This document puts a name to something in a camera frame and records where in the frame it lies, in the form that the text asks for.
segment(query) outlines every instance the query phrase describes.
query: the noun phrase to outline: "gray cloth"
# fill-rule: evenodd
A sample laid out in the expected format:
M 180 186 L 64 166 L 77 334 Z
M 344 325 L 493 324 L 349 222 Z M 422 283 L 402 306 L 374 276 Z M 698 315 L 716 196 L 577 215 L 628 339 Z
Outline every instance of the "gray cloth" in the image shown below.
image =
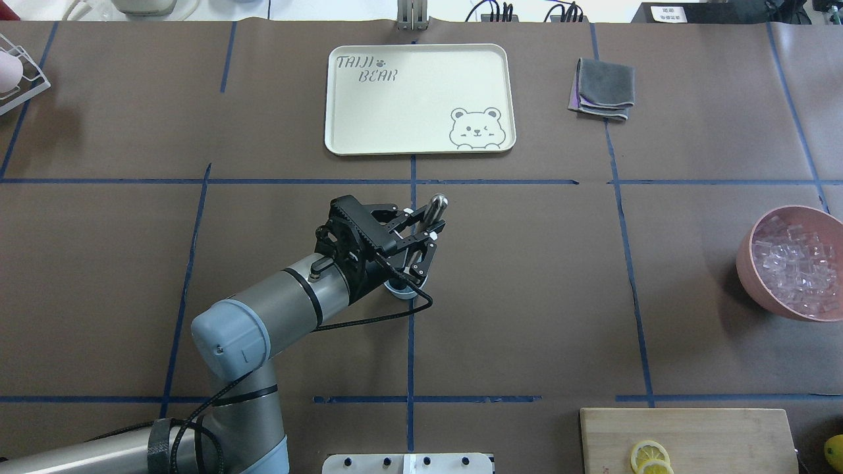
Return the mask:
M 635 104 L 635 68 L 580 58 L 571 86 L 570 110 L 626 120 Z

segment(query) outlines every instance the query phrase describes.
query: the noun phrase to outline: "bear drawing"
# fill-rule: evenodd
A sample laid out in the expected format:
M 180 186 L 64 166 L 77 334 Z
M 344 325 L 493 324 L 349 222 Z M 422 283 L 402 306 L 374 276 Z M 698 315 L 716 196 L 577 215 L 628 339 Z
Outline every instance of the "bear drawing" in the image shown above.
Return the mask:
M 489 107 L 482 112 L 468 112 L 454 109 L 451 112 L 454 128 L 451 130 L 451 142 L 463 149 L 501 149 L 501 143 L 507 134 L 501 128 L 501 112 Z

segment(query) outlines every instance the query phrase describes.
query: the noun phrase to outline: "pink bowl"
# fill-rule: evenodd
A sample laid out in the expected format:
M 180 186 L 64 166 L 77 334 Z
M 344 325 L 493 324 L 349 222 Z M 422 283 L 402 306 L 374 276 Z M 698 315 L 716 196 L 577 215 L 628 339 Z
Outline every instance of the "pink bowl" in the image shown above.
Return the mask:
M 813 207 L 805 206 L 785 206 L 778 207 L 764 214 L 752 229 L 744 237 L 744 241 L 740 244 L 738 251 L 738 277 L 741 284 L 743 284 L 749 296 L 755 300 L 756 303 L 764 307 L 765 310 L 779 316 L 784 316 L 792 320 L 803 321 L 824 321 L 832 322 L 843 320 L 843 291 L 838 294 L 837 299 L 840 303 L 840 308 L 837 310 L 826 311 L 817 317 L 810 317 L 798 313 L 781 301 L 779 301 L 773 293 L 761 281 L 761 276 L 758 274 L 758 268 L 752 259 L 752 243 L 755 237 L 755 231 L 758 226 L 766 220 L 778 216 L 788 225 L 801 224 L 806 230 L 811 230 L 819 235 L 819 239 L 826 245 L 832 245 L 835 249 L 835 254 L 843 255 L 843 223 L 827 213 L 814 209 Z

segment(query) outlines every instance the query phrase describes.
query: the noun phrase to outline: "white wire rack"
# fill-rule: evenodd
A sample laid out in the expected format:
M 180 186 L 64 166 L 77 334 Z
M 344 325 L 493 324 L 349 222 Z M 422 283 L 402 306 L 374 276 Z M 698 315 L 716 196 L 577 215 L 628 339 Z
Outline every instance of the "white wire rack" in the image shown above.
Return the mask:
M 24 76 L 14 89 L 0 95 L 0 116 L 50 88 L 50 81 L 21 46 L 16 46 L 0 34 L 0 51 L 17 57 L 24 64 Z

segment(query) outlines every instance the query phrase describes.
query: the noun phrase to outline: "yellow lemon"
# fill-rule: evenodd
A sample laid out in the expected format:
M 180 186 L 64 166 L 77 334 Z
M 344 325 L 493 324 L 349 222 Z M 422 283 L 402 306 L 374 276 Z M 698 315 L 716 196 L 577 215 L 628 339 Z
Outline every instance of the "yellow lemon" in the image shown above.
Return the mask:
M 670 456 L 668 456 L 668 451 L 659 443 L 651 439 L 645 439 L 632 447 L 632 451 L 630 452 L 630 465 L 632 466 L 633 472 L 638 473 L 638 468 L 650 460 L 664 461 L 665 464 L 670 466 Z
M 829 438 L 823 446 L 823 452 L 831 467 L 837 472 L 843 472 L 843 434 Z
M 674 470 L 670 464 L 660 459 L 651 459 L 638 466 L 636 474 L 674 474 Z

